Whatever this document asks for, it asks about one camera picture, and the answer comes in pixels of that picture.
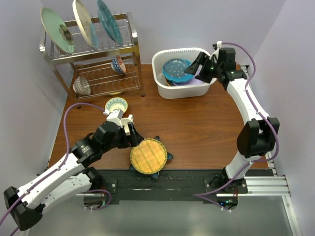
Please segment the white plastic tub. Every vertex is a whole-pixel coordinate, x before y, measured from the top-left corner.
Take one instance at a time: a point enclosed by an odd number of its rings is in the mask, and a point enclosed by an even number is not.
[[[183,97],[196,97],[204,95],[211,84],[216,79],[213,79],[210,84],[203,83],[200,85],[186,85],[186,86],[167,86],[165,77],[162,72],[163,65],[171,59],[186,59],[191,63],[195,61],[198,54],[204,52],[210,55],[207,51],[201,48],[180,48],[172,50],[164,50],[156,53],[152,58],[152,68],[154,80],[157,84],[158,93],[161,97],[166,99],[183,98]]]

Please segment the rack shelf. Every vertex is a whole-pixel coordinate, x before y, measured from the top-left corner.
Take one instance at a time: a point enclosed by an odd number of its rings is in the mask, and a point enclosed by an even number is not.
[[[130,12],[127,14],[120,13],[115,14],[114,18],[119,25],[123,45],[120,46],[111,40],[100,24],[99,18],[92,16],[91,20],[99,41],[99,47],[97,49],[87,45],[79,31],[76,21],[68,19],[65,24],[74,38],[75,50],[72,54],[62,54],[42,27],[40,51],[73,101],[89,101],[98,96],[135,89],[140,91],[141,96],[145,96],[142,82],[138,34],[134,26],[132,15]],[[115,55],[123,55],[122,58],[126,66],[126,74],[120,74],[111,68],[111,58]],[[56,67],[57,65],[67,63],[71,65],[74,71],[69,87]],[[91,95],[81,96],[73,91],[72,84],[80,75],[88,80],[91,87]]]

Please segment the gray floor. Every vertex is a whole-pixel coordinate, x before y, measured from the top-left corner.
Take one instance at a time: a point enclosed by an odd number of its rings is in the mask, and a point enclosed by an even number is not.
[[[232,213],[202,202],[122,201],[90,213],[76,196],[44,215],[31,236],[291,236],[281,197],[240,197]]]

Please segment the brown table surface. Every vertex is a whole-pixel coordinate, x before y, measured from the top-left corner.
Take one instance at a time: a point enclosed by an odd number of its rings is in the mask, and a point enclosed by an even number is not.
[[[233,159],[237,148],[236,138],[243,128],[241,115],[233,99],[215,82],[200,97],[167,100],[158,94],[152,66],[142,65],[146,96],[139,92],[121,94],[128,102],[124,114],[134,116],[137,131],[145,138],[159,135],[167,151],[174,155],[165,169],[222,169]],[[92,104],[105,106],[107,98]],[[68,98],[65,110],[72,105]],[[82,106],[72,109],[67,117],[70,146],[82,139],[106,120],[99,110]],[[49,166],[65,153],[66,145],[61,121]],[[92,164],[97,169],[128,169],[130,149],[113,149]],[[266,163],[255,163],[253,168],[267,168]]]

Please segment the white wall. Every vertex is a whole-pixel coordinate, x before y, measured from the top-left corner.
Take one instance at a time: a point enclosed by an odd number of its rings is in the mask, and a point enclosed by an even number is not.
[[[72,0],[41,0],[72,19]],[[97,16],[96,0],[81,0]],[[218,40],[246,45],[255,55],[285,0],[104,0],[112,13],[131,11],[139,35],[142,63],[161,50],[200,47],[212,52]],[[239,63],[247,63],[238,54]]]
[[[66,93],[39,51],[39,0],[0,1],[0,191],[41,173],[50,157]],[[0,216],[5,213],[0,194]],[[0,227],[9,235],[11,216]]]
[[[285,174],[304,236],[314,235],[315,2],[287,0],[255,57],[253,90],[280,120],[278,173]]]

